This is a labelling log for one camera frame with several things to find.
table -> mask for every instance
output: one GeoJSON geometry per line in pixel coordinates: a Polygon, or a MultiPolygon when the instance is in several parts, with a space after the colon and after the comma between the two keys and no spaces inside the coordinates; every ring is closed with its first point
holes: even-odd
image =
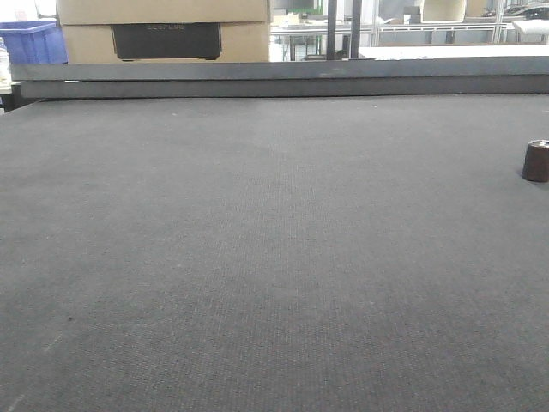
{"type": "MultiPolygon", "coordinates": [[[[294,39],[306,39],[307,36],[315,39],[317,44],[317,52],[322,50],[322,47],[318,45],[318,38],[320,36],[326,35],[327,33],[327,24],[322,24],[320,22],[303,22],[298,25],[291,25],[287,27],[272,27],[271,35],[278,38],[288,38],[289,49],[290,49],[290,61],[295,61],[295,44],[293,43],[294,39]]],[[[376,25],[373,29],[373,39],[371,40],[369,46],[377,46],[380,41],[379,38],[383,33],[426,33],[427,39],[426,44],[432,43],[432,36],[437,32],[446,32],[446,44],[455,43],[455,34],[457,32],[468,32],[468,31],[483,31],[483,32],[494,32],[494,38],[492,43],[500,43],[502,39],[504,42],[507,41],[509,31],[514,30],[514,26],[510,21],[509,17],[501,23],[496,23],[495,21],[490,21],[486,18],[469,18],[468,21],[463,23],[426,23],[426,24],[380,24],[376,25]]],[[[360,32],[362,34],[371,34],[372,25],[362,25],[360,32]]],[[[344,39],[344,49],[348,48],[348,37],[351,34],[351,24],[339,22],[336,26],[335,33],[338,35],[343,35],[344,39]]]]}
{"type": "Polygon", "coordinates": [[[546,45],[428,45],[415,47],[360,47],[363,58],[416,60],[439,58],[484,58],[504,56],[549,56],[546,45]]]}
{"type": "Polygon", "coordinates": [[[544,20],[528,20],[528,21],[513,21],[513,26],[520,34],[541,34],[541,42],[547,44],[549,36],[549,21],[544,20]]]}
{"type": "Polygon", "coordinates": [[[520,170],[547,111],[502,95],[0,117],[0,409],[545,411],[549,186],[520,170]]]}

brown cylindrical weight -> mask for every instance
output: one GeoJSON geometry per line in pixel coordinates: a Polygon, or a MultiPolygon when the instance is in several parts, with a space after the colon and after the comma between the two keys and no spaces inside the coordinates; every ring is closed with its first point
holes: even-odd
{"type": "Polygon", "coordinates": [[[522,176],[533,182],[549,181],[549,140],[534,140],[528,144],[522,176]]]}

metal pole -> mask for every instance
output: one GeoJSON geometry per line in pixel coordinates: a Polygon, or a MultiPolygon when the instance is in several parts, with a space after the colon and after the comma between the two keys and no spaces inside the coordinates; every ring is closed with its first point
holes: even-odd
{"type": "Polygon", "coordinates": [[[379,15],[379,0],[374,0],[371,17],[370,47],[377,46],[377,16],[379,15]]]}
{"type": "Polygon", "coordinates": [[[335,60],[335,19],[337,18],[337,0],[328,2],[328,45],[326,60],[335,60]]]}
{"type": "Polygon", "coordinates": [[[351,27],[350,58],[359,58],[361,15],[362,15],[362,0],[353,0],[353,25],[351,27]]]}
{"type": "Polygon", "coordinates": [[[496,24],[494,26],[494,33],[492,36],[492,43],[499,43],[501,41],[501,28],[504,22],[504,12],[506,0],[498,0],[496,5],[496,24]]]}

blue plastic crate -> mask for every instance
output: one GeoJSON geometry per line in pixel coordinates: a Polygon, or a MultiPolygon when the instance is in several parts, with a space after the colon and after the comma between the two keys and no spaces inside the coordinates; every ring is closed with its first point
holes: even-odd
{"type": "Polygon", "coordinates": [[[56,21],[0,23],[0,37],[12,64],[67,63],[63,32],[56,21]]]}

cardboard box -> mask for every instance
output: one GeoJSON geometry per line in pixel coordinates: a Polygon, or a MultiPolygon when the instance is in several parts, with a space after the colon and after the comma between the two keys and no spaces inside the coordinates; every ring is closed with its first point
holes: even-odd
{"type": "Polygon", "coordinates": [[[402,11],[402,14],[404,14],[404,15],[420,15],[421,14],[421,7],[420,6],[404,6],[404,10],[402,11]]]}
{"type": "Polygon", "coordinates": [[[57,0],[62,25],[268,21],[268,0],[57,0]]]}
{"type": "Polygon", "coordinates": [[[461,23],[465,18],[467,0],[422,0],[422,23],[461,23]]]}
{"type": "Polygon", "coordinates": [[[481,17],[487,6],[487,0],[467,0],[467,9],[465,14],[468,17],[481,17]]]}
{"type": "MultiPolygon", "coordinates": [[[[117,56],[110,25],[63,26],[69,63],[126,63],[117,56]]],[[[221,23],[221,54],[200,58],[137,59],[135,63],[268,62],[269,24],[221,23]]]]}

